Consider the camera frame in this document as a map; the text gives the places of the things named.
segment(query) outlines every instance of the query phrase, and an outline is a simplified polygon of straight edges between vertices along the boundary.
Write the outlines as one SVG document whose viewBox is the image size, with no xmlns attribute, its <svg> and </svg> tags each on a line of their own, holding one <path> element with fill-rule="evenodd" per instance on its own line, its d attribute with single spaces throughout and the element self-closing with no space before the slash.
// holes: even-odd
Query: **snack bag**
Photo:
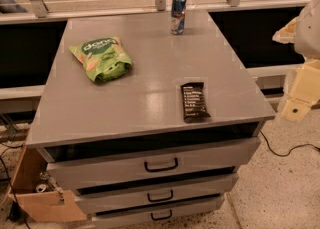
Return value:
<svg viewBox="0 0 320 229">
<path fill-rule="evenodd" d="M 70 51 L 83 64 L 87 76 L 95 82 L 113 80 L 125 74 L 131 59 L 124 51 L 120 38 L 102 38 L 78 46 L 70 46 Z"/>
</svg>

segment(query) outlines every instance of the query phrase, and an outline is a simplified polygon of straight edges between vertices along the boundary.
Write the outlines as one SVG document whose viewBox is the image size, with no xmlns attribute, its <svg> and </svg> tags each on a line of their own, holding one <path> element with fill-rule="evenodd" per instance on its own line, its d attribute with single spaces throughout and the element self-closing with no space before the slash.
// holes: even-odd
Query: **cardboard box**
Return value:
<svg viewBox="0 0 320 229">
<path fill-rule="evenodd" d="M 17 167 L 11 179 L 13 188 L 21 208 L 36 222 L 71 222 L 87 220 L 74 202 L 74 194 L 70 190 L 63 192 L 61 202 L 56 191 L 36 193 L 39 173 L 46 168 L 46 161 L 35 149 L 23 148 Z M 11 188 L 8 197 L 15 201 Z"/>
</svg>

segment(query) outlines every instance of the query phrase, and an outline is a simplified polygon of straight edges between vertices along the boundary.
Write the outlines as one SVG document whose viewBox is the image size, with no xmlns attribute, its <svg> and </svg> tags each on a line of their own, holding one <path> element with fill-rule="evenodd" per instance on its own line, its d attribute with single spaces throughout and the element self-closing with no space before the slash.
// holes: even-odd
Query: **black handle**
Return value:
<svg viewBox="0 0 320 229">
<path fill-rule="evenodd" d="M 150 194 L 148 193 L 148 201 L 149 202 L 159 202 L 159 201 L 168 201 L 171 200 L 173 198 L 173 191 L 170 190 L 170 196 L 166 197 L 166 198 L 162 198 L 162 199 L 157 199 L 157 200 L 152 200 L 150 197 Z"/>
<path fill-rule="evenodd" d="M 154 173 L 154 172 L 162 172 L 162 171 L 173 170 L 173 169 L 177 168 L 178 165 L 179 165 L 178 164 L 178 159 L 174 158 L 174 165 L 172 167 L 162 168 L 162 169 L 149 169 L 148 168 L 148 162 L 145 162 L 144 163 L 144 168 L 146 169 L 147 172 Z"/>
<path fill-rule="evenodd" d="M 153 221 L 164 220 L 164 219 L 168 219 L 168 218 L 171 218 L 171 217 L 172 217 L 172 210 L 171 209 L 169 210 L 169 216 L 166 216 L 166 217 L 155 218 L 153 216 L 153 213 L 151 213 L 151 218 L 152 218 Z"/>
</svg>

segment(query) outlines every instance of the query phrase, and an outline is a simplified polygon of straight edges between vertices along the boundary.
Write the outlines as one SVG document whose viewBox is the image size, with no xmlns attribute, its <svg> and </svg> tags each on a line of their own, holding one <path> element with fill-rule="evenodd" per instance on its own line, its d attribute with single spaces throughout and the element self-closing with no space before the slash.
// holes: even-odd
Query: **blue can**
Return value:
<svg viewBox="0 0 320 229">
<path fill-rule="evenodd" d="M 171 33 L 183 34 L 187 0 L 172 0 Z"/>
</svg>

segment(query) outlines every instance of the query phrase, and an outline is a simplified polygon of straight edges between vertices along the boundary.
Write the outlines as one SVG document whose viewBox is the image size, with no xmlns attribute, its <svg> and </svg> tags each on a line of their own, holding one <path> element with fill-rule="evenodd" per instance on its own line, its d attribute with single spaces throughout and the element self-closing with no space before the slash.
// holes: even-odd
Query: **drawer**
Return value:
<svg viewBox="0 0 320 229">
<path fill-rule="evenodd" d="M 230 140 L 156 151 L 50 163 L 64 189 L 81 189 L 246 164 L 259 138 Z"/>
<path fill-rule="evenodd" d="M 85 214 L 89 214 L 224 193 L 231 191 L 237 180 L 237 173 L 200 177 L 120 191 L 87 194 L 76 197 L 75 201 Z"/>
<path fill-rule="evenodd" d="M 97 229 L 108 229 L 151 221 L 162 221 L 173 217 L 191 215 L 196 212 L 203 213 L 219 209 L 223 200 L 224 199 L 221 196 L 159 205 L 150 208 L 94 216 L 92 221 Z"/>
</svg>

